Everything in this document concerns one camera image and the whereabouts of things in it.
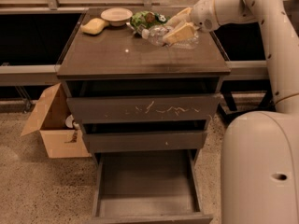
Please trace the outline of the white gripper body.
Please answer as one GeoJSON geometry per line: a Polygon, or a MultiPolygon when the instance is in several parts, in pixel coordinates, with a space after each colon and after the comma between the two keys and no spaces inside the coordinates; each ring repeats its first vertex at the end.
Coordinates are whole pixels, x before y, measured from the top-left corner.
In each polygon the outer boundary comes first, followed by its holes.
{"type": "Polygon", "coordinates": [[[190,17],[201,32],[209,33],[220,27],[216,16],[215,0],[199,0],[192,7],[190,17]]]}

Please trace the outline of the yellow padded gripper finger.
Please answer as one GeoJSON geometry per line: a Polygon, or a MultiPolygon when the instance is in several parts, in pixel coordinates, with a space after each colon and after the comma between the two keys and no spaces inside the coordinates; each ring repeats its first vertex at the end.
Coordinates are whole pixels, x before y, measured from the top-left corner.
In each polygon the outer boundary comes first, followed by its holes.
{"type": "Polygon", "coordinates": [[[163,42],[167,45],[173,45],[194,37],[195,33],[196,28],[191,22],[182,21],[173,30],[163,36],[163,42]]]}
{"type": "Polygon", "coordinates": [[[183,10],[181,10],[179,13],[177,13],[175,16],[173,16],[165,25],[176,27],[180,23],[190,23],[192,22],[191,12],[192,12],[192,8],[186,7],[183,10]]]}

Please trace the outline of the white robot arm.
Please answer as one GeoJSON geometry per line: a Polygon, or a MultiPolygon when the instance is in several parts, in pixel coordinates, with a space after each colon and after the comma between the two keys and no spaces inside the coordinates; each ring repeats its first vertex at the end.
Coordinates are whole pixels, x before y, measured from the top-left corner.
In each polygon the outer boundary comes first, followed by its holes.
{"type": "Polygon", "coordinates": [[[283,0],[199,0],[169,25],[256,22],[274,110],[234,119],[221,148],[221,224],[299,224],[299,37],[283,0]]]}

